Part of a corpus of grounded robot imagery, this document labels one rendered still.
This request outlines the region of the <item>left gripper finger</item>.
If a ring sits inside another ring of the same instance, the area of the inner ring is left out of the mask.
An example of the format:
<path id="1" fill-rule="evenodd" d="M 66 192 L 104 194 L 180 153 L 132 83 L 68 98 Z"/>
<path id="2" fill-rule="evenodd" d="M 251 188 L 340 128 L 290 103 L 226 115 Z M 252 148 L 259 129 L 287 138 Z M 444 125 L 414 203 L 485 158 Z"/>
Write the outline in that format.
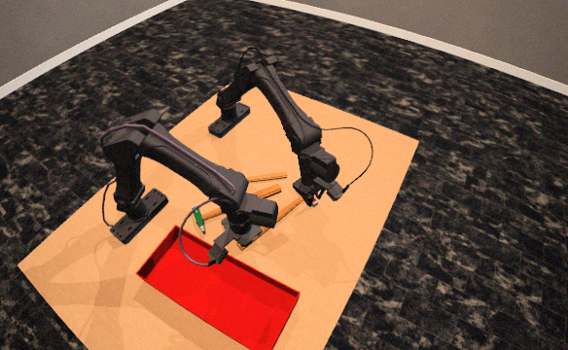
<path id="1" fill-rule="evenodd" d="M 324 192 L 325 192 L 325 189 L 323 188 L 323 189 L 320 191 L 319 194 L 317 193 L 317 194 L 315 195 L 316 198 L 320 200 Z"/>
<path id="2" fill-rule="evenodd" d="M 296 191 L 296 190 L 295 190 L 295 191 Z M 308 201 L 308 200 L 304 197 L 303 194 L 301 194 L 301 193 L 298 192 L 298 191 L 296 191 L 296 192 L 303 198 L 303 200 L 305 201 L 305 203 L 306 203 L 309 207 L 311 207 L 312 202 L 313 202 L 313 199 L 314 199 L 314 195 L 308 194 L 308 196 L 306 196 L 307 199 L 309 199 L 309 201 Z"/>

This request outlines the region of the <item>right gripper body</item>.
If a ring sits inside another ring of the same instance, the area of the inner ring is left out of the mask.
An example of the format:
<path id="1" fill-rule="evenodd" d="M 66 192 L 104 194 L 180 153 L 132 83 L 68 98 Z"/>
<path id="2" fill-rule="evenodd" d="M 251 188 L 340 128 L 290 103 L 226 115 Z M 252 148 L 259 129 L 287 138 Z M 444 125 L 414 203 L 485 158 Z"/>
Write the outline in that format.
<path id="1" fill-rule="evenodd" d="M 239 245 L 247 247 L 263 232 L 261 227 L 250 225 L 248 220 L 242 225 L 234 225 L 226 217 L 221 224 L 225 231 L 213 240 L 214 244 L 208 251 L 217 261 L 223 256 L 227 250 L 225 247 L 231 241 L 235 240 Z"/>

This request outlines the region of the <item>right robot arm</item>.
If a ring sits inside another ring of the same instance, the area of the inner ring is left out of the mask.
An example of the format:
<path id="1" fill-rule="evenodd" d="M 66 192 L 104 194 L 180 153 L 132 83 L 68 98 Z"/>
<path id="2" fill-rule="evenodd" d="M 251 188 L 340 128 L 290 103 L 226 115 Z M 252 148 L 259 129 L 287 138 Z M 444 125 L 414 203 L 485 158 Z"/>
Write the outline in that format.
<path id="1" fill-rule="evenodd" d="M 276 201 L 246 192 L 249 182 L 243 173 L 226 169 L 190 149 L 159 123 L 161 117 L 161 113 L 151 109 L 127 118 L 123 124 L 145 124 L 152 132 L 140 127 L 123 128 L 117 130 L 102 148 L 104 156 L 115 166 L 117 185 L 113 197 L 117 210 L 125 213 L 110 228 L 113 235 L 122 242 L 127 241 L 167 201 L 167 196 L 156 188 L 141 198 L 145 191 L 141 182 L 142 157 L 152 159 L 188 180 L 208 200 L 214 200 L 232 224 L 241 225 L 249 220 L 251 225 L 275 227 Z M 220 174 L 234 185 L 235 192 Z"/>

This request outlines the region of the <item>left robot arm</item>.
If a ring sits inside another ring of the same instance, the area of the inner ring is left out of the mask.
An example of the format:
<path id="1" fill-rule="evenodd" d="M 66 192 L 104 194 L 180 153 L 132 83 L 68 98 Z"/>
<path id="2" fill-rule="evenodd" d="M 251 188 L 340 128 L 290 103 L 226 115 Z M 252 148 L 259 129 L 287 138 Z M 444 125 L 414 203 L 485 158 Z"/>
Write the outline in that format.
<path id="1" fill-rule="evenodd" d="M 291 143 L 292 152 L 298 155 L 300 170 L 311 172 L 326 183 L 332 183 L 340 171 L 337 158 L 320 146 L 323 138 L 322 129 L 312 127 L 308 123 L 320 128 L 321 126 L 299 107 L 283 86 L 275 69 L 278 63 L 276 57 L 273 55 L 265 58 L 264 61 L 266 68 L 261 60 L 233 73 L 234 81 L 217 93 L 216 106 L 221 110 L 221 117 L 210 124 L 208 130 L 222 135 L 249 112 L 250 106 L 239 101 L 242 100 L 241 96 L 247 93 L 246 90 L 256 87 L 281 121 L 285 135 Z M 267 62 L 270 63 L 269 66 Z M 242 93 L 244 91 L 245 93 Z"/>

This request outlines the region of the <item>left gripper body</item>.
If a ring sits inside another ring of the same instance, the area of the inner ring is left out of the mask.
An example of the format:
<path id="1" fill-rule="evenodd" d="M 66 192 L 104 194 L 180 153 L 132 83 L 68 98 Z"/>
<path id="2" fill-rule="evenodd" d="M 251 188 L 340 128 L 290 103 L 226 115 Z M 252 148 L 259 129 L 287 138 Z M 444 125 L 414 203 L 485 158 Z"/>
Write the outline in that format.
<path id="1" fill-rule="evenodd" d="M 308 196 L 308 194 L 315 195 L 324 188 L 334 197 L 343 190 L 343 187 L 336 180 L 332 183 L 326 183 L 311 172 L 300 170 L 300 173 L 301 177 L 292 186 L 304 196 Z"/>

